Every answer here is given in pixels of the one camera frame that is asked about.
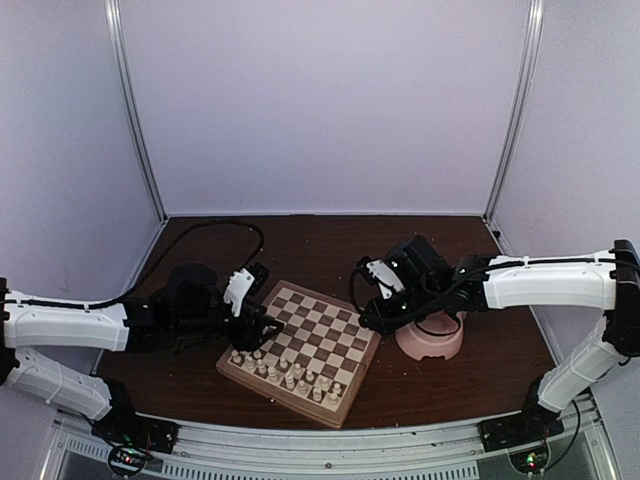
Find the pink pet bowl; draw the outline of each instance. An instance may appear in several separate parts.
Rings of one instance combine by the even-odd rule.
[[[460,330],[444,337],[435,337],[421,331],[414,323],[396,331],[396,341],[404,353],[414,360],[420,361],[424,357],[444,357],[445,360],[453,358],[462,346],[463,321],[467,312],[459,312]],[[444,312],[429,315],[420,322],[425,330],[435,333],[455,332],[458,328]]]

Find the wooden chessboard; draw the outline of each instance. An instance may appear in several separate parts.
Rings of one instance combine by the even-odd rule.
[[[340,428],[380,344],[380,335],[362,328],[358,314],[348,303],[289,282],[280,281],[264,305],[269,315],[285,323],[283,331],[267,341],[257,355],[267,367],[274,367],[277,375],[269,379],[257,367],[247,368],[244,353],[236,363],[232,347],[218,360],[216,368],[222,375],[291,410]],[[284,369],[281,359],[287,362]],[[289,370],[296,383],[293,390],[286,387],[285,374]],[[307,383],[308,391],[300,391],[300,380]],[[340,385],[338,398],[331,401],[330,393],[336,384]],[[314,399],[313,388],[320,389],[320,400]]]

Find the white wall panel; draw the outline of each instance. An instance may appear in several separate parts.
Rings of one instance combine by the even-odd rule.
[[[579,254],[628,238],[640,247],[640,4],[547,2],[533,90],[497,213],[513,250]],[[568,354],[598,312],[542,309]],[[624,478],[640,471],[640,369],[594,389]]]
[[[3,1],[0,78],[0,276],[36,295],[119,294],[157,222],[126,124],[104,3]],[[82,369],[95,357],[54,353]],[[34,478],[54,413],[0,387],[2,478]]]
[[[122,2],[167,211],[482,212],[528,5]]]

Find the wooden table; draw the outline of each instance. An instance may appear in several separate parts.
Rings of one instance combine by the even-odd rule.
[[[172,219],[154,254],[184,228],[202,219]],[[464,255],[497,253],[480,218],[474,217],[256,217],[267,243],[257,258],[271,270],[262,300],[280,279],[347,300],[347,280],[364,255],[379,258],[418,232],[455,264]],[[238,227],[195,231],[165,259],[139,290],[148,294],[172,267],[200,262],[221,277],[252,250],[255,238]],[[362,282],[364,303],[375,290]],[[100,375],[125,383],[143,413],[238,427],[317,429],[321,425],[218,374],[215,363],[227,343],[195,347],[182,355],[107,353]],[[470,314],[460,353],[445,362],[415,362],[393,337],[383,339],[344,428],[420,425],[520,408],[529,383],[552,367],[544,340],[527,308]]]

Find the chessboard frame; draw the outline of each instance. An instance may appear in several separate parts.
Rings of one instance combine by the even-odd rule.
[[[334,297],[329,297],[327,295],[315,292],[313,290],[309,290],[307,288],[301,287],[294,283],[287,282],[285,280],[280,280],[273,290],[269,293],[267,298],[265,298],[262,304],[266,307],[269,307],[271,303],[275,300],[278,293],[283,289],[287,288],[292,290],[293,292],[297,292],[301,295],[312,297],[316,300],[319,300],[323,303],[327,303],[329,305],[334,305],[342,310],[346,310],[353,314],[357,314],[353,306],[347,302],[342,300],[338,300]],[[347,388],[344,392],[342,401],[340,405],[336,409],[335,412],[327,410],[326,408],[321,407],[320,405],[314,405],[311,402],[301,403],[300,397],[296,394],[291,393],[285,389],[282,389],[278,385],[270,384],[264,381],[256,381],[255,374],[249,373],[245,370],[238,368],[237,366],[232,365],[230,362],[231,352],[233,351],[233,347],[229,347],[225,353],[220,357],[218,362],[216,363],[216,369],[225,377],[228,377],[235,382],[249,388],[250,390],[262,395],[263,397],[267,397],[270,399],[275,399],[277,403],[281,403],[286,408],[294,410],[306,417],[309,417],[323,425],[326,425],[331,428],[339,429],[344,424],[349,410],[351,410],[351,406],[360,390],[362,382],[367,375],[367,371],[371,366],[371,362],[373,357],[380,345],[381,336],[378,333],[372,332],[373,335],[371,340],[369,341],[369,345],[367,346],[364,356],[362,360],[358,362],[355,371],[353,372],[353,379],[350,384],[350,388]]]

